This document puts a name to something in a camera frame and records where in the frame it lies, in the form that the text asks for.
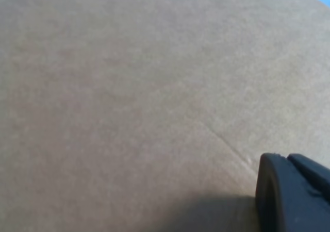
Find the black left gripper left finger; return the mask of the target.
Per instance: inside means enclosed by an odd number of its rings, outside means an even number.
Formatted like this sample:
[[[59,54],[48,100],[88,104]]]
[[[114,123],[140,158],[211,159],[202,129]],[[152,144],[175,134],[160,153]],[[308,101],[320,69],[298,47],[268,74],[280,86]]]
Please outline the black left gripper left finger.
[[[260,230],[329,231],[329,198],[287,157],[271,153],[260,157],[255,192]]]

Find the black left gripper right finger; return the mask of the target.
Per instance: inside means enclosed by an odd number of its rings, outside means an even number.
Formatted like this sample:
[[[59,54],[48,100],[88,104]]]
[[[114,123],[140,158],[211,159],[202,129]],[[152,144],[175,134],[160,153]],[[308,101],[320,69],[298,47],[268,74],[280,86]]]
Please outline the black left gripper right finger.
[[[290,154],[287,159],[324,198],[329,198],[329,168],[301,154]]]

